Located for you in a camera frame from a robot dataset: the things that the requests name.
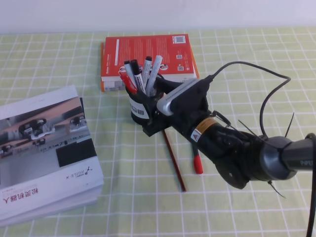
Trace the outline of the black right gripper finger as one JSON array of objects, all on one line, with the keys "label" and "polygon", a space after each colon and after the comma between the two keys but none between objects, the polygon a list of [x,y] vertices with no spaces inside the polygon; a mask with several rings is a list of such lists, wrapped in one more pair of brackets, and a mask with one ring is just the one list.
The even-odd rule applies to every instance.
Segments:
[{"label": "black right gripper finger", "polygon": [[159,95],[156,96],[145,96],[144,107],[149,116],[149,119],[146,121],[145,126],[154,124],[159,119],[159,111],[157,110],[157,102],[160,99]]},{"label": "black right gripper finger", "polygon": [[156,87],[156,94],[160,93],[170,93],[172,90],[180,86],[179,82],[166,80],[161,77],[156,78],[155,87]]}]

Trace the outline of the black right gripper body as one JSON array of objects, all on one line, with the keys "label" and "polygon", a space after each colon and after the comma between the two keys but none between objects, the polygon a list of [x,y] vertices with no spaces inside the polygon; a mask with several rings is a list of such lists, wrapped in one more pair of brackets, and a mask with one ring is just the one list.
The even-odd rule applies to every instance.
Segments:
[{"label": "black right gripper body", "polygon": [[211,118],[206,94],[210,81],[199,81],[171,103],[174,113],[166,116],[159,110],[159,119],[143,126],[146,135],[152,136],[173,127],[192,143],[216,143],[217,122]]}]

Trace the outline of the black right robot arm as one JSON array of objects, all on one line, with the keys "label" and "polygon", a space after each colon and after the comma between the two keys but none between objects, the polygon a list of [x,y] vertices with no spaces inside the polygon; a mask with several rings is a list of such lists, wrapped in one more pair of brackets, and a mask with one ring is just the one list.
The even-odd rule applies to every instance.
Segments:
[{"label": "black right robot arm", "polygon": [[173,127],[214,164],[231,186],[243,189],[249,181],[281,181],[298,171],[315,171],[316,136],[291,141],[283,136],[266,138],[232,128],[217,111],[210,111],[208,79],[185,83],[161,80],[162,97],[143,96],[150,113],[143,131],[152,136]]}]

